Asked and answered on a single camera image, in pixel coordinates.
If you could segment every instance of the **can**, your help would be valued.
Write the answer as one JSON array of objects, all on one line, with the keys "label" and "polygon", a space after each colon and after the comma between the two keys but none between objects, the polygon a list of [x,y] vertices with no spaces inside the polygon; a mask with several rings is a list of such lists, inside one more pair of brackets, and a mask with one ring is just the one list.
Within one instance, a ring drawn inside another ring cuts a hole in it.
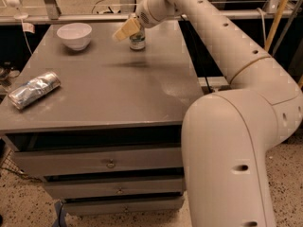
[{"label": "can", "polygon": [[[129,18],[135,18],[135,14],[131,14]],[[133,50],[142,50],[145,48],[145,28],[140,26],[140,31],[130,36],[130,48]]]},{"label": "can", "polygon": [[17,109],[22,110],[41,96],[59,87],[60,84],[54,72],[46,72],[11,92],[9,99]]}]

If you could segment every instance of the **drawer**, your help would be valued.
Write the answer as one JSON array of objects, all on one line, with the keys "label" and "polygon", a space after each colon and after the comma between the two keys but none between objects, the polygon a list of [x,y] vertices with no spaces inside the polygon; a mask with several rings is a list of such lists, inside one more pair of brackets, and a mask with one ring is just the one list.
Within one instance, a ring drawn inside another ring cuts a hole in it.
[{"label": "drawer", "polygon": [[125,201],[91,201],[66,203],[64,210],[72,216],[87,216],[180,209],[183,203],[183,196]]},{"label": "drawer", "polygon": [[181,142],[181,125],[78,131],[8,133],[15,151],[172,144]]},{"label": "drawer", "polygon": [[45,183],[53,199],[78,199],[150,193],[183,193],[182,176],[119,178]]},{"label": "drawer", "polygon": [[13,160],[36,177],[183,166],[179,145],[15,152]]}]

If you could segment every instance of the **cable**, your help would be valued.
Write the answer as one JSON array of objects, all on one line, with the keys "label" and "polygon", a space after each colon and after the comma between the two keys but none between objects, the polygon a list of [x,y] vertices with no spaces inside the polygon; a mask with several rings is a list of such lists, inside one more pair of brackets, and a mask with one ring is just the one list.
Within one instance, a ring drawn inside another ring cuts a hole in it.
[{"label": "cable", "polygon": [[60,218],[61,218],[61,213],[62,213],[62,209],[63,209],[63,206],[64,206],[64,203],[62,201],[60,201],[60,203],[61,203],[61,208],[60,208],[59,213],[58,213],[58,227],[61,227]]},{"label": "cable", "polygon": [[96,5],[97,5],[98,3],[101,3],[101,2],[104,2],[104,1],[106,1],[106,0],[98,0],[98,1],[95,3],[95,5],[93,6],[91,13],[94,12],[94,9],[95,9],[95,7],[96,7]]},{"label": "cable", "polygon": [[17,177],[21,178],[22,180],[31,180],[31,181],[37,181],[37,182],[41,182],[40,179],[38,178],[32,178],[32,177],[29,177],[27,174],[24,174],[24,173],[21,173],[19,171],[14,171],[14,170],[11,170],[9,168],[6,168],[6,167],[0,167],[1,170],[6,170],[14,175],[16,175]]},{"label": "cable", "polygon": [[[183,17],[183,15],[181,15],[181,18],[183,19],[183,21],[187,21],[187,20]],[[186,23],[186,24],[187,24],[187,29],[188,29],[188,31],[189,31],[189,33],[190,33],[190,36],[191,36],[191,38],[192,38],[192,40],[193,40],[193,42],[194,42],[196,52],[198,53],[198,46],[197,46],[197,44],[196,44],[195,37],[193,36],[193,34],[192,34],[191,30],[190,30],[190,27],[188,26],[188,23]],[[201,68],[202,68],[203,74],[204,74],[204,76],[205,76],[205,82],[206,82],[206,85],[207,85],[208,92],[211,94],[211,93],[212,93],[212,90],[211,90],[211,88],[210,88],[210,85],[209,85],[209,82],[208,82],[208,79],[207,79],[207,76],[206,76],[205,69],[204,69],[202,66],[201,66]]]},{"label": "cable", "polygon": [[93,8],[92,8],[92,10],[91,10],[91,13],[94,12],[94,9],[96,8],[96,5],[97,5],[98,3],[101,3],[101,2],[104,2],[104,1],[106,1],[106,0],[98,0],[98,1],[95,3],[95,5],[93,6]]},{"label": "cable", "polygon": [[22,31],[23,31],[23,34],[24,34],[25,39],[26,39],[26,42],[27,42],[27,48],[28,48],[28,50],[29,50],[29,52],[30,52],[30,55],[32,55],[31,49],[30,49],[29,44],[28,44],[28,41],[27,41],[27,35],[26,35],[26,33],[25,33],[24,29],[23,29],[23,26],[24,26],[24,24],[23,24],[23,19],[21,19],[21,24],[22,24]]},{"label": "cable", "polygon": [[264,14],[263,14],[263,10],[260,8],[257,8],[257,11],[259,12],[259,14],[261,15],[261,19],[262,19],[262,28],[263,28],[263,40],[264,40],[264,45],[266,44],[266,30],[265,30],[265,19],[264,19]]}]

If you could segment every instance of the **foil packet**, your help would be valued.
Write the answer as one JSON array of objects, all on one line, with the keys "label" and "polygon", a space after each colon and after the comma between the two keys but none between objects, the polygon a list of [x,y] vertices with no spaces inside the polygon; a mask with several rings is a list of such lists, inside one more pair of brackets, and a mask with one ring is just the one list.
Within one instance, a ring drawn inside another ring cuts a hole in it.
[{"label": "foil packet", "polygon": [[59,87],[60,84],[54,72],[46,72],[11,92],[9,99],[17,109],[22,110],[41,96]]}]

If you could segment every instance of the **table top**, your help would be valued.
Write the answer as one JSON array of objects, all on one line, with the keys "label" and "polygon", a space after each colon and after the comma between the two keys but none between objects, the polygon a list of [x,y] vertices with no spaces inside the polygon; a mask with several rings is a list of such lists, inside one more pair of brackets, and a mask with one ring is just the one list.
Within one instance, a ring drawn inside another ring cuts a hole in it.
[{"label": "table top", "polygon": [[142,51],[112,40],[121,23],[92,23],[80,52],[62,44],[60,26],[46,32],[13,89],[46,71],[61,87],[22,111],[6,97],[0,133],[178,125],[203,95],[177,21],[146,29]]}]

